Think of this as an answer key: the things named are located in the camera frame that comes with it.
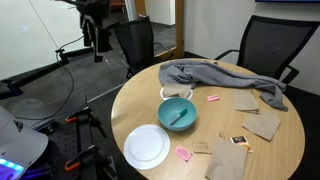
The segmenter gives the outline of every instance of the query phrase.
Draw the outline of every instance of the brown paper napkin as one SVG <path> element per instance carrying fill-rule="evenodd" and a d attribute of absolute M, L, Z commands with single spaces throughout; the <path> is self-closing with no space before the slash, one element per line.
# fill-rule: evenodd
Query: brown paper napkin
<path fill-rule="evenodd" d="M 229 140 L 217 138 L 206 177 L 211 180 L 240 180 L 243 176 L 246 157 L 246 148 Z"/>
<path fill-rule="evenodd" d="M 251 90 L 234 90 L 234 110 L 259 113 L 258 103 Z"/>
<path fill-rule="evenodd" d="M 162 93 L 163 97 L 178 96 L 181 98 L 187 98 L 190 90 L 191 85 L 164 83 Z"/>
<path fill-rule="evenodd" d="M 271 141 L 279 125 L 280 118 L 276 112 L 263 110 L 259 114 L 249 114 L 242 127 Z"/>

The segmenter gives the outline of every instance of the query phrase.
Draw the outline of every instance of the black office chair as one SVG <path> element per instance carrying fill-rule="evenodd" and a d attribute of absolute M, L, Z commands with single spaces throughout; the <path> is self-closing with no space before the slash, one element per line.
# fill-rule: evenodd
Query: black office chair
<path fill-rule="evenodd" d="M 273 19 L 253 15 L 244 31 L 240 51 L 228 50 L 220 60 L 231 52 L 239 52 L 237 65 L 258 75 L 280 79 L 286 68 L 291 71 L 282 80 L 289 84 L 299 71 L 289 64 L 309 41 L 319 22 Z"/>
<path fill-rule="evenodd" d="M 170 49 L 161 43 L 154 43 L 153 30 L 149 17 L 130 21 L 114 28 L 120 47 L 127 61 L 127 78 L 131 78 L 143 69 L 164 62 L 173 56 Z M 166 59 L 154 56 L 154 45 L 160 45 L 170 55 Z"/>

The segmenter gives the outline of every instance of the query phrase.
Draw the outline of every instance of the paper plate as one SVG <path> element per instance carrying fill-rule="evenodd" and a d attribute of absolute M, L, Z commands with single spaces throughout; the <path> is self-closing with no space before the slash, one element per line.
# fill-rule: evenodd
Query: paper plate
<path fill-rule="evenodd" d="M 187 96 L 186 99 L 190 100 L 191 97 L 192 97 L 192 95 L 193 95 L 193 90 L 190 89 L 190 92 L 189 92 L 189 94 L 188 94 L 188 96 Z M 163 100 L 167 100 L 167 99 L 172 98 L 172 97 L 164 97 L 164 96 L 163 96 L 163 87 L 162 87 L 161 90 L 160 90 L 160 96 L 161 96 L 161 98 L 162 98 Z"/>
<path fill-rule="evenodd" d="M 168 155 L 170 140 L 159 126 L 143 125 L 133 130 L 124 143 L 124 157 L 136 169 L 151 169 Z"/>

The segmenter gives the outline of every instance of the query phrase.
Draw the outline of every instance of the wall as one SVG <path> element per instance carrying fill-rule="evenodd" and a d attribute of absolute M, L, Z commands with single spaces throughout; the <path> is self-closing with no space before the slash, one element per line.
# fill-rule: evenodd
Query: wall
<path fill-rule="evenodd" d="M 0 1 L 0 79 L 56 62 L 55 50 L 82 36 L 79 13 L 64 2 Z M 66 51 L 83 48 L 79 41 Z"/>
<path fill-rule="evenodd" d="M 174 25 L 175 24 L 175 0 L 145 0 L 147 15 L 152 22 Z"/>
<path fill-rule="evenodd" d="M 254 0 L 186 0 L 185 51 L 215 58 L 239 49 L 251 15 L 320 21 L 320 3 L 256 3 Z M 300 74 L 290 85 L 320 95 L 320 28 L 291 65 Z M 236 63 L 237 55 L 224 61 Z"/>

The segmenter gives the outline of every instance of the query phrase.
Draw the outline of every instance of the gray towel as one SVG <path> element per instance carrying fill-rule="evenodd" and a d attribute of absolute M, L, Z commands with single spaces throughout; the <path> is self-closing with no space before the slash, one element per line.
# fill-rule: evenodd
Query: gray towel
<path fill-rule="evenodd" d="M 190 84 L 195 88 L 197 82 L 208 85 L 235 88 L 256 88 L 262 90 L 260 98 L 271 107 L 288 111 L 282 103 L 282 93 L 287 85 L 277 79 L 236 73 L 213 63 L 194 60 L 176 60 L 160 66 L 159 80 L 165 82 Z"/>

